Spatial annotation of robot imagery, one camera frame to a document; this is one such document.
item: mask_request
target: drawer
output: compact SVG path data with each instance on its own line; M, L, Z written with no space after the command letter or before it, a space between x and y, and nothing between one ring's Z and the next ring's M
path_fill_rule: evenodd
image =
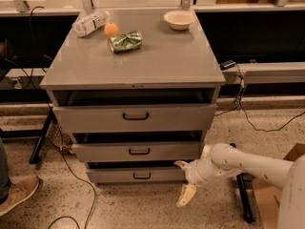
M201 151L198 142L74 144L72 148L82 162L197 159Z
M74 133L71 135L74 143L132 143L132 142L201 142L206 130L199 131L160 131L160 132L122 132L122 133Z
M66 133L184 131L209 129L215 105L55 107Z
M195 104L212 103L217 92L217 86L188 86L177 88L139 89L131 85L127 89L103 89L103 90L66 90L52 91L58 106L110 106L110 105L154 105L154 104Z
M178 167L88 170L92 183L164 182L183 181L184 172Z

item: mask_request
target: speckled floor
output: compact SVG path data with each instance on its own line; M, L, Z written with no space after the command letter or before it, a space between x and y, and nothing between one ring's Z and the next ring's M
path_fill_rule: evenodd
M231 100L220 99L217 113L230 109L231 104ZM243 107L248 110L249 119L257 128L277 129L304 112L305 97L247 98ZM12 116L18 112L17 109L4 114L5 110L11 109L6 108L0 106L0 126L5 130L17 125L39 125L44 119L41 116L43 111L39 115L21 117ZM305 143L305 115L279 132L267 133L255 131L242 111L216 116L206 143L217 142L234 142L244 152L282 158L297 142ZM55 219L64 216L74 217L80 228L84 228L93 202L91 186L71 174L58 148L49 138L41 152L41 164L29 165L35 143L34 138L5 140L11 179L37 174L42 182L29 200L0 218L0 228L47 229ZM88 180L83 163L73 155L66 156L66 160L77 176ZM107 185L95 187L95 190L97 201L87 227L89 229L262 228L251 192L256 222L249 224L243 220L236 184L230 178L207 183L184 208L175 206L180 196L180 183ZM52 228L73 229L77 226L72 219L60 219Z

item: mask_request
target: cabinet top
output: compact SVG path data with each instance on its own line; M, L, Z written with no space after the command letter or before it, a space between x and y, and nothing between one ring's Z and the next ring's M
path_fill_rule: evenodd
M108 10L108 21L117 25L119 33L142 33L142 47L134 51L112 52L103 27L83 38L70 31L41 87L86 90L223 83L199 21L188 30L175 31L163 18L167 11Z

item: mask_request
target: orange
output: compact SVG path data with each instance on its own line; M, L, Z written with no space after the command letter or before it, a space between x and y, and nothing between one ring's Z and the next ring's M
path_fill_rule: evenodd
M108 37L111 37L115 34L118 34L118 28L117 26L115 25L115 23L113 22L109 22L105 25L105 28L104 28L104 33L108 36Z

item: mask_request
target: cardboard box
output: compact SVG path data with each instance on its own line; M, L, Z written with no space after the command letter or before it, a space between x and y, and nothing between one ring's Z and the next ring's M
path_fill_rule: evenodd
M296 161L305 155L305 144L296 143L284 160ZM264 229L276 229L281 190L255 178L252 182L254 195Z

